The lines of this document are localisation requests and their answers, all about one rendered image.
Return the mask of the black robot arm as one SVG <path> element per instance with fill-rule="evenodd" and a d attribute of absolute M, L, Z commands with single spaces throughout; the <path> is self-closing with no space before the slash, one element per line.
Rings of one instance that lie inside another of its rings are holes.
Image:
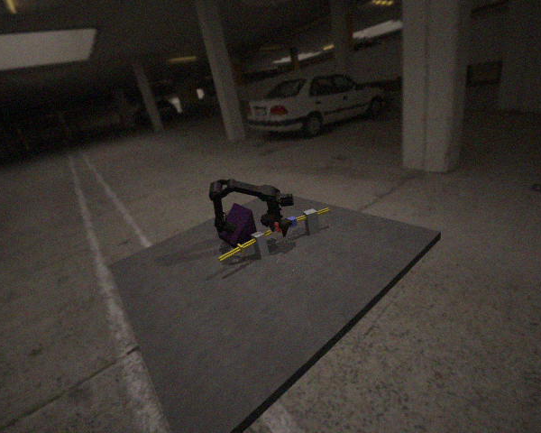
<path fill-rule="evenodd" d="M 227 185 L 226 188 L 223 188 L 223 185 Z M 215 210 L 215 224 L 217 232 L 222 233 L 226 231 L 228 234 L 233 235 L 237 224 L 230 223 L 226 221 L 227 215 L 226 212 L 223 212 L 222 200 L 226 195 L 231 192 L 239 192 L 247 195 L 252 195 L 258 197 L 262 201 L 267 202 L 268 209 L 273 210 L 279 207 L 279 204 L 282 207 L 293 206 L 293 195 L 291 193 L 281 195 L 280 190 L 274 188 L 271 185 L 262 185 L 256 186 L 234 179 L 229 180 L 217 180 L 210 183 L 209 197 L 213 201 L 214 210 Z M 274 222 L 277 222 L 277 219 L 273 213 L 267 211 L 261 219 L 263 226 L 271 226 Z"/>

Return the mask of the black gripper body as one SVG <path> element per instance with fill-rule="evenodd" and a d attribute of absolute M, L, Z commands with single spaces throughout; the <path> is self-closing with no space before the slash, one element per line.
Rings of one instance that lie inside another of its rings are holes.
<path fill-rule="evenodd" d="M 281 211 L 280 207 L 273 210 L 268 209 L 267 211 L 269 211 L 270 214 L 273 213 L 275 215 L 279 228 L 285 229 L 292 225 L 292 221 L 290 219 L 287 219 L 287 218 L 281 219 L 283 215 L 280 214 L 280 211 Z M 267 213 L 263 214 L 261 218 L 263 218 L 265 215 L 267 215 Z"/>

